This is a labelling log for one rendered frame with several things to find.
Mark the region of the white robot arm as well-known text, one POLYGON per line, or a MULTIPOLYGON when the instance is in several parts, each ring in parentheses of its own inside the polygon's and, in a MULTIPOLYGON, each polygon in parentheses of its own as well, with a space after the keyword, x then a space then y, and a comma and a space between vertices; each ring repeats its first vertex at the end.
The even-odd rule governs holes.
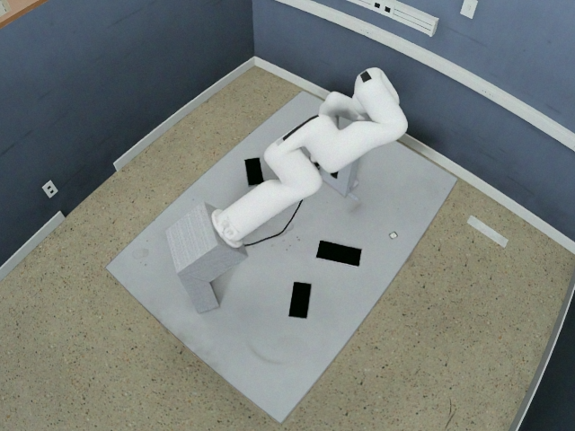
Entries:
POLYGON ((320 189, 321 173, 301 147, 327 172, 337 172, 370 150, 399 139, 408 124, 397 103, 396 90, 378 68, 359 74, 352 99, 330 93, 320 106, 321 115, 302 122, 266 149, 264 159, 279 180, 264 181, 226 210, 212 213, 217 233, 238 248, 244 236, 320 189), (340 130, 340 116, 354 123, 340 130), (373 122, 367 121, 370 118, 373 122))

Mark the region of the black rectangular block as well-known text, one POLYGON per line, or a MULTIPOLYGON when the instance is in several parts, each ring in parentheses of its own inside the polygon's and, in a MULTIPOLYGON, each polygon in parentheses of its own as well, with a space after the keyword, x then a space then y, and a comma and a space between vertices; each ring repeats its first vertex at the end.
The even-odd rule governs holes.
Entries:
POLYGON ((294 282, 289 317, 307 319, 311 285, 294 282))

